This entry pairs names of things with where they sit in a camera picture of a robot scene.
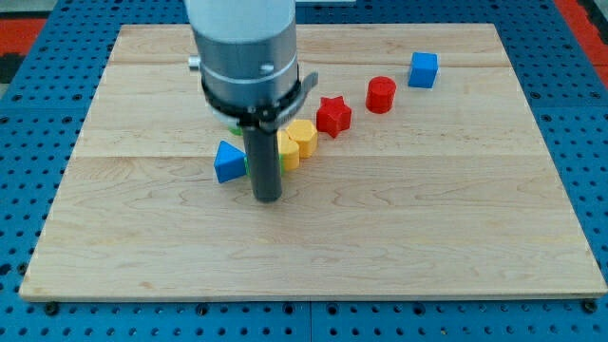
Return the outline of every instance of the blue block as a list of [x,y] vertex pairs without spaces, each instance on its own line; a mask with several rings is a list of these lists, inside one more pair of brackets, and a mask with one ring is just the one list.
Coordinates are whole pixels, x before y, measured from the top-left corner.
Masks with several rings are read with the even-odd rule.
[[414,52],[411,55],[408,86],[433,88],[438,69],[436,54]]
[[245,154],[225,141],[219,142],[218,153],[213,166],[220,183],[246,175]]

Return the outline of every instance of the yellow block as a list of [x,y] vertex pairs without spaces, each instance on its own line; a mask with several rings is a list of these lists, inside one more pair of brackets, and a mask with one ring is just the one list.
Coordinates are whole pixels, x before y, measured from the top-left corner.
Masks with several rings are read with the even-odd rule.
[[309,158],[316,150],[318,132],[310,120],[294,120],[287,126],[287,134],[300,146],[300,158]]
[[285,171],[296,170],[300,166],[300,146],[289,139],[289,135],[285,131],[276,132],[276,139],[278,140],[278,154],[283,157],[283,169]]

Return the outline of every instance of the wooden board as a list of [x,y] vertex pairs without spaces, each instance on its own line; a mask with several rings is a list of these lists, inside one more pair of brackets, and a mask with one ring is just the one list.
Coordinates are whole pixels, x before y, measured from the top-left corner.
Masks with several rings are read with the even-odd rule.
[[[351,130],[273,204],[218,184],[186,26],[125,26],[21,287],[32,301],[592,297],[606,285],[491,25],[302,26],[302,74]],[[404,85],[438,52],[432,90]],[[398,81],[365,109],[367,81]]]

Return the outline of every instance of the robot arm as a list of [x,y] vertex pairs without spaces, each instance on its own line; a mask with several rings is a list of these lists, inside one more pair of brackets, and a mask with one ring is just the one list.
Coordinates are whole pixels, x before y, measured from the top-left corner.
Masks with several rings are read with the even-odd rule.
[[214,113],[242,128],[254,195],[281,196],[276,131],[317,75],[299,80],[295,0],[186,0],[202,89]]

